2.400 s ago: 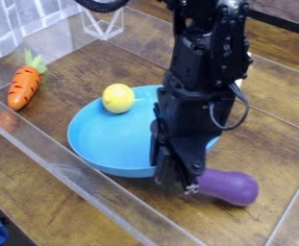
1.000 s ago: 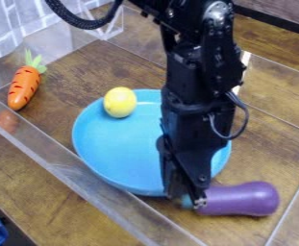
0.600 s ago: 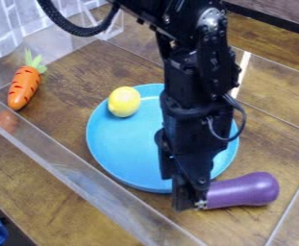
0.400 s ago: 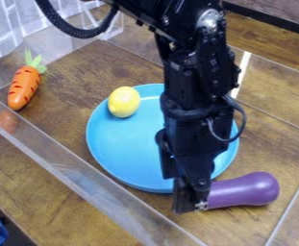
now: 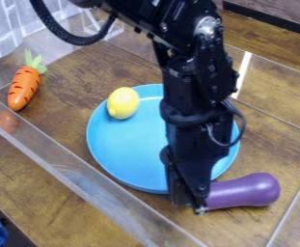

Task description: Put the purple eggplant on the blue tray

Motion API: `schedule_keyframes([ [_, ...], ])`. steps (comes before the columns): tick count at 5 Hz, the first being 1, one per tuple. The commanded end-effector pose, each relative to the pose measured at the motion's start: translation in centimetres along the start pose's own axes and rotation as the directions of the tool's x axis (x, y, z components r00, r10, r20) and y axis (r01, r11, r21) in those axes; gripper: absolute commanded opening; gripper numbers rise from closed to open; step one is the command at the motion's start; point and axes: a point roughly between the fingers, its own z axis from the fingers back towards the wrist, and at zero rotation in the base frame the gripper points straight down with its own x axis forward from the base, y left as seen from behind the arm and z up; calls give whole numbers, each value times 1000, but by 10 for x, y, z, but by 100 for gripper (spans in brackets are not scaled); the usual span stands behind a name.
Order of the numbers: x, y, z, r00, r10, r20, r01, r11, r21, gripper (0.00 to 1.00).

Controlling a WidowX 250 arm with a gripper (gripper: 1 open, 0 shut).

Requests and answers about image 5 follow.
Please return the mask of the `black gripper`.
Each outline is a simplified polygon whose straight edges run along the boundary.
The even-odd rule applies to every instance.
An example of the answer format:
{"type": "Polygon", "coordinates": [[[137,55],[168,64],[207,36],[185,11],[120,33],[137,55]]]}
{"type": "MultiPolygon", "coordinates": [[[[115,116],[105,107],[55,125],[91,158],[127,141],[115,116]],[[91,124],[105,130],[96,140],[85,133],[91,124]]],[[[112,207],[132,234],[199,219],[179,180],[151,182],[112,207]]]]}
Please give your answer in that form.
{"type": "Polygon", "coordinates": [[[233,113],[217,107],[183,116],[161,106],[161,117],[168,145],[160,157],[167,167],[169,201],[175,206],[192,204],[195,214],[205,215],[211,171],[235,145],[233,113]]]}

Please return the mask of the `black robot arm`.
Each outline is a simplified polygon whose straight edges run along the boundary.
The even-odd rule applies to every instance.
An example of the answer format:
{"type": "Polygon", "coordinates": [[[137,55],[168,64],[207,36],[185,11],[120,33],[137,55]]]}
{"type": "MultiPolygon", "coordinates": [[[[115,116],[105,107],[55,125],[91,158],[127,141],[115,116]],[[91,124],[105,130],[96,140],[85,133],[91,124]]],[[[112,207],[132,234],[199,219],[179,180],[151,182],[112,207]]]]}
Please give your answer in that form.
{"type": "Polygon", "coordinates": [[[211,0],[69,0],[99,7],[145,33],[163,73],[160,114],[168,145],[160,153],[167,167],[169,201],[208,211],[211,170],[239,142],[232,136],[239,111],[228,96],[237,73],[224,50],[221,18],[211,0]]]}

